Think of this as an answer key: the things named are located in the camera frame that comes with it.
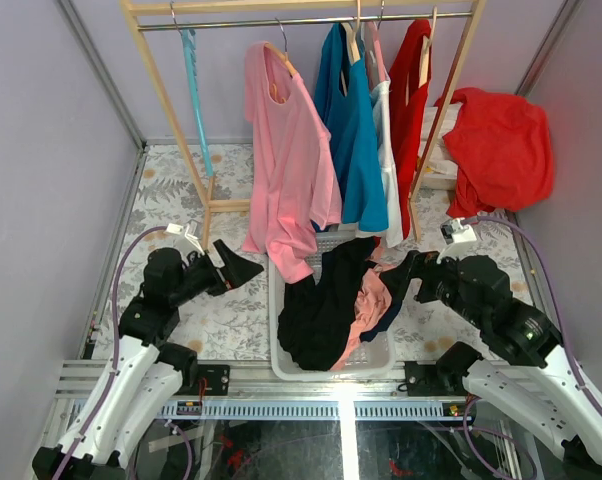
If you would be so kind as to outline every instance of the wooden frame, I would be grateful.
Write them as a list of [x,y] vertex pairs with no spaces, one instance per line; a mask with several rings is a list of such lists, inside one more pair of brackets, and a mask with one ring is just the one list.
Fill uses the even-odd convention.
[[[385,5],[427,5],[427,4],[444,4],[444,3],[459,3],[464,0],[385,0]],[[423,152],[423,160],[420,163],[416,172],[414,181],[410,188],[410,196],[408,200],[408,209],[412,218],[412,226],[415,238],[418,241],[421,239],[421,227],[419,225],[419,219],[417,216],[416,198],[419,193],[419,189],[423,184],[424,175],[427,171],[430,156],[434,149],[434,142],[436,141],[441,126],[443,125],[443,119],[445,118],[445,112],[450,105],[452,93],[455,90],[459,74],[463,68],[463,64],[467,57],[472,43],[472,38],[476,32],[477,25],[483,9],[485,7],[486,0],[468,0],[472,3],[472,11],[470,16],[467,17],[465,29],[461,35],[461,40],[457,47],[457,52],[452,63],[452,68],[448,74],[448,79],[443,90],[443,102],[437,110],[437,114],[434,119],[434,124],[428,136],[428,141]],[[381,0],[360,0],[361,7],[379,7]],[[188,149],[188,145],[185,139],[185,135],[181,130],[179,121],[177,120],[176,114],[170,97],[166,91],[163,80],[157,68],[156,62],[148,46],[148,42],[142,31],[139,30],[138,17],[143,16],[156,16],[156,15],[172,15],[174,10],[175,14],[202,14],[202,13],[225,13],[225,12],[252,12],[252,11],[276,11],[276,10],[318,10],[325,8],[352,8],[357,5],[356,0],[212,0],[212,1],[201,1],[201,2],[188,2],[188,3],[175,3],[172,8],[169,3],[153,3],[153,4],[134,4],[132,0],[120,0],[121,9],[125,21],[130,29],[134,43],[141,54],[143,63],[145,64],[152,86],[157,93],[157,97],[161,102],[163,111],[168,119],[168,123],[177,145],[183,156],[183,159],[190,171],[194,187],[197,195],[203,204],[205,209],[205,215],[203,220],[203,235],[201,244],[204,249],[208,248],[208,241],[210,236],[210,224],[212,222],[213,213],[224,213],[224,212],[246,212],[250,209],[250,200],[247,199],[233,199],[233,200],[215,200],[214,199],[214,185],[215,177],[209,179],[207,188],[201,181],[201,177],[194,165],[192,154]]]

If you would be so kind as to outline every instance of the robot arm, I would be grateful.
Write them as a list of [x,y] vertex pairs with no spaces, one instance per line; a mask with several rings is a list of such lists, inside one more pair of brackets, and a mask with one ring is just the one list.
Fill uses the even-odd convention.
[[[487,256],[456,260],[441,258],[438,252],[411,251],[405,262],[410,264],[409,278],[422,281],[415,300],[438,300],[452,308],[479,329],[491,351],[535,380],[552,404],[508,379],[465,344],[455,344],[437,362],[438,375],[448,383],[461,381],[466,391],[526,427],[564,462],[577,461],[584,471],[596,471],[602,478],[602,417],[578,387],[561,334],[547,316],[515,299],[508,275]],[[602,405],[602,394],[587,377],[586,384]]]
[[[206,253],[196,251],[188,255],[187,264],[174,248],[161,248],[148,256],[141,293],[130,302],[119,323],[114,379],[110,365],[57,447],[39,449],[32,462],[37,478],[125,478],[124,469],[156,413],[181,387],[196,385],[196,352],[167,342],[179,323],[178,307],[203,292],[222,295],[263,271],[261,265],[236,255],[223,241],[217,240],[214,246],[224,262],[221,268],[215,267]],[[85,434],[80,435],[91,416]],[[57,470],[65,457],[69,461],[59,476]]]

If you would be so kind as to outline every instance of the blue shirt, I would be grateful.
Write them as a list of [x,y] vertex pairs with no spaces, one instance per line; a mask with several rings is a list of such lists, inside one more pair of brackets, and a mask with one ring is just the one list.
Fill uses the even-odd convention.
[[[345,30],[335,24],[321,53],[314,104],[330,131],[330,152],[343,199],[343,223],[364,232],[388,229],[377,134],[363,57],[350,65]],[[347,95],[341,87],[341,71]]]

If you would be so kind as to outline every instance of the red clothing pile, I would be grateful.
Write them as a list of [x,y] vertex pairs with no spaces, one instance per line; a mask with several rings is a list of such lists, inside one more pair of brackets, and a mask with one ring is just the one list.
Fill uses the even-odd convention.
[[464,105],[454,129],[443,137],[459,165],[448,215],[517,211],[548,198],[554,162],[545,112],[523,97],[478,88],[457,90],[456,102]]
[[430,38],[430,33],[428,20],[422,18],[412,22],[390,69],[390,138],[397,167],[403,238],[408,238],[410,233],[408,198],[417,168],[421,124],[432,76],[428,65],[428,81],[419,87],[421,46],[425,38]]

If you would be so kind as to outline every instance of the peach cloth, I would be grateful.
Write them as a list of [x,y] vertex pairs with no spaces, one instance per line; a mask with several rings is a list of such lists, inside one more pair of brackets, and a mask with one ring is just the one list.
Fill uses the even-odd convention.
[[283,280],[296,283],[313,273],[305,261],[317,251],[311,221],[321,229],[340,223],[341,193],[330,133],[299,74],[290,77],[265,42],[245,56],[245,117],[253,126],[254,185],[243,250],[267,252]]
[[[390,266],[381,266],[380,269],[392,268]],[[370,268],[363,276],[363,282],[361,282],[361,289],[357,295],[357,301],[354,304],[354,315],[355,319],[350,326],[350,335],[348,336],[348,343],[345,347],[345,351],[341,358],[335,363],[331,371],[341,370],[345,367],[345,363],[348,360],[350,354],[361,345],[359,336],[363,332],[372,330],[379,320],[390,307],[392,302],[392,296],[388,291],[385,284],[379,278],[379,273],[374,269]]]

